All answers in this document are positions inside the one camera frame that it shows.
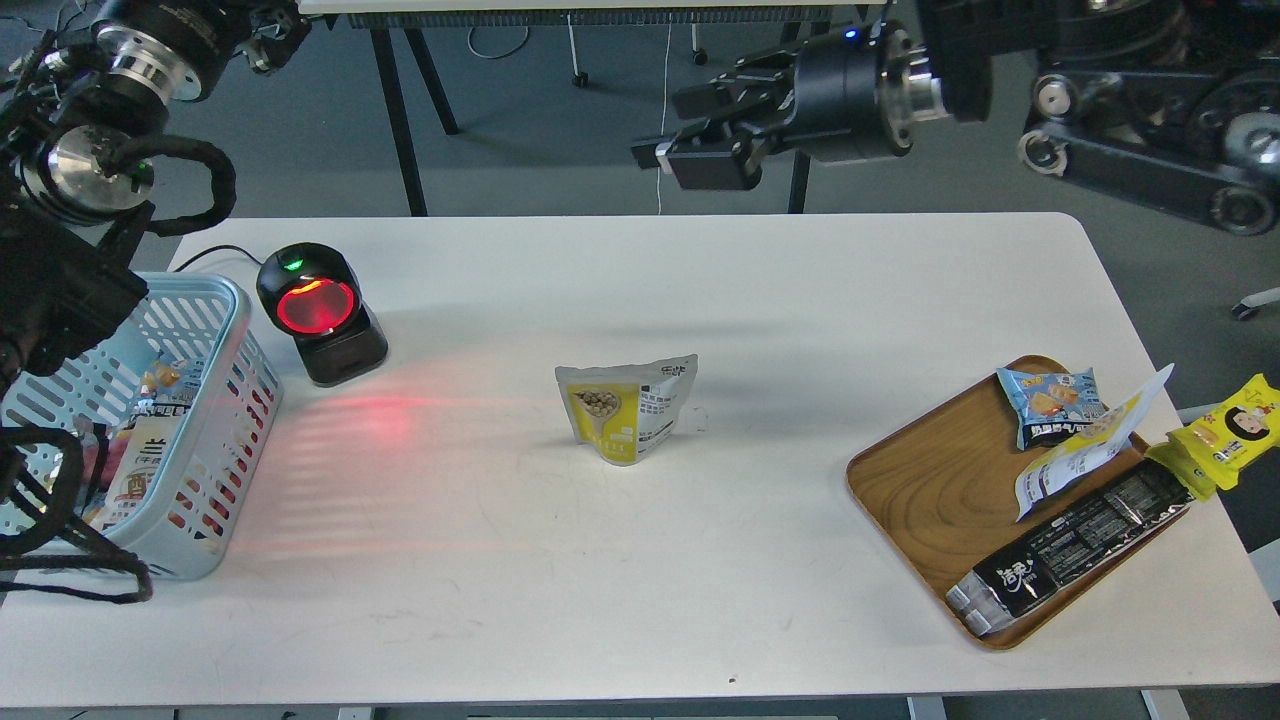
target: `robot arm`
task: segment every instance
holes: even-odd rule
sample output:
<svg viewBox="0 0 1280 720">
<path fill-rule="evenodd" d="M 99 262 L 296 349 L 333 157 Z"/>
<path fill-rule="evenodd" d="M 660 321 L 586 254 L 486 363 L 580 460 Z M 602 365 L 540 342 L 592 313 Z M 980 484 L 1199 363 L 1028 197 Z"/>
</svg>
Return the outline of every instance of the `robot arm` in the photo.
<svg viewBox="0 0 1280 720">
<path fill-rule="evenodd" d="M 209 142 L 164 133 L 170 101 L 200 101 L 243 54 L 257 73 L 284 65 L 310 24 L 293 0 L 108 0 L 90 41 L 41 42 L 0 79 L 0 397 L 19 374 L 51 375 L 111 337 L 147 295 L 129 261 L 146 231 L 161 236 L 209 228 L 236 202 L 236 172 Z M 147 200 L 159 155 L 210 170 L 204 213 L 152 219 Z M 96 246 L 70 227 L 109 224 Z M 24 468 L 24 450 L 60 457 L 46 487 Z M 133 574 L 138 589 L 105 596 L 0 579 L 6 589 L 42 589 L 113 602 L 151 594 L 147 569 L 73 512 L 81 443 L 56 428 L 0 427 L 0 503 L 29 524 L 0 528 L 0 570 L 99 568 Z M 55 536 L 88 556 L 26 557 Z"/>
<path fill-rule="evenodd" d="M 877 22 L 740 58 L 672 97 L 698 122 L 639 141 L 637 164 L 690 190 L 750 190 L 763 159 L 787 150 L 824 163 L 901 156 L 914 123 L 987 119 L 991 58 L 1034 50 L 1018 141 L 1029 168 L 1238 234 L 1275 224 L 1280 5 L 918 0 L 918 10 L 923 45 Z"/>
</svg>

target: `yellow snack bag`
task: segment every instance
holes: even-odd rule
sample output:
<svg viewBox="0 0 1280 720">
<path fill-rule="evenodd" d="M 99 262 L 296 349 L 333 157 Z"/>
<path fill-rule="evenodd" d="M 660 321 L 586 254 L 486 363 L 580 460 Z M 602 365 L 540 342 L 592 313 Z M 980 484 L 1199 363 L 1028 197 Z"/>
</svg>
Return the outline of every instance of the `yellow snack bag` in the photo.
<svg viewBox="0 0 1280 720">
<path fill-rule="evenodd" d="M 1208 479 L 1208 474 L 1192 460 L 1192 456 L 1176 442 L 1162 442 L 1147 448 L 1146 457 L 1160 462 L 1190 491 L 1196 500 L 1208 500 L 1217 493 L 1217 486 Z"/>
<path fill-rule="evenodd" d="M 556 368 L 573 436 L 613 465 L 639 462 L 671 436 L 696 374 L 696 355 L 646 365 Z"/>
<path fill-rule="evenodd" d="M 1280 409 L 1280 391 L 1268 386 L 1260 373 L 1212 413 L 1197 418 L 1185 428 L 1170 432 L 1169 439 L 1184 451 L 1215 486 L 1231 489 L 1239 482 L 1242 469 L 1280 443 L 1277 409 Z M 1176 455 L 1162 452 L 1166 460 L 1185 464 L 1185 460 L 1179 460 Z M 1176 468 L 1161 464 L 1176 471 Z"/>
</svg>

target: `blue plastic basket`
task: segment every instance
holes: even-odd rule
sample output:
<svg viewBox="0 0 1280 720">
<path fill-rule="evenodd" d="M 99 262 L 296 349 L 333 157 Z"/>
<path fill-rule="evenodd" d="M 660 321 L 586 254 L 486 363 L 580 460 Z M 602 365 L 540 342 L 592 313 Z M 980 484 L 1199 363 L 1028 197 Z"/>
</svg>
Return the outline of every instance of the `blue plastic basket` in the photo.
<svg viewBox="0 0 1280 720">
<path fill-rule="evenodd" d="M 129 518 L 105 530 L 155 577 L 196 579 L 227 551 L 250 480 L 280 404 L 282 387 L 248 332 L 250 300 L 220 275 L 141 273 L 150 293 L 131 322 L 52 377 L 23 375 L 0 405 L 6 425 L 73 429 L 77 415 L 118 427 L 127 420 L 142 373 L 156 354 L 205 359 L 204 378 L 169 450 Z M 37 478 L 60 457 L 38 448 L 27 457 Z M 0 505 L 0 529 L 31 520 Z M 38 553 L 79 552 L 56 539 Z"/>
</svg>

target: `black snack package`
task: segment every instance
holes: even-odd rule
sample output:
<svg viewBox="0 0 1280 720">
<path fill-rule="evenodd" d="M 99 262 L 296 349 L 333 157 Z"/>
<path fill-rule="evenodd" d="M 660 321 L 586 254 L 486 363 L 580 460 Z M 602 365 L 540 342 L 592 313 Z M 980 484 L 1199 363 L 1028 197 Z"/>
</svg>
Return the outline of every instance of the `black snack package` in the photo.
<svg viewBox="0 0 1280 720">
<path fill-rule="evenodd" d="M 1187 510 L 1190 492 L 1143 460 L 991 553 L 947 591 L 977 635 L 993 633 Z"/>
</svg>

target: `white table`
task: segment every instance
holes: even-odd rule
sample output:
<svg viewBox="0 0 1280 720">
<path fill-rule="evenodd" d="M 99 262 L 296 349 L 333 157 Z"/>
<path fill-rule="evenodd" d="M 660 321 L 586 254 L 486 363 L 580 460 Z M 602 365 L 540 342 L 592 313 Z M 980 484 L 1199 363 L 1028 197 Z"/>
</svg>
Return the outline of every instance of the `white table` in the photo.
<svg viewBox="0 0 1280 720">
<path fill-rule="evenodd" d="M 1152 373 L 1070 218 L 229 220 L 177 260 L 297 241 L 346 252 L 387 364 L 315 388 L 257 313 L 287 396 L 223 565 L 138 606 L 9 597 L 0 706 L 1280 680 L 1280 623 L 1217 501 L 997 653 L 849 497 L 850 457 L 1020 355 L 1094 366 L 1112 402 Z M 556 365 L 689 352 L 667 445 L 631 468 L 573 445 Z M 1139 433 L 1176 424 L 1161 397 Z"/>
</svg>

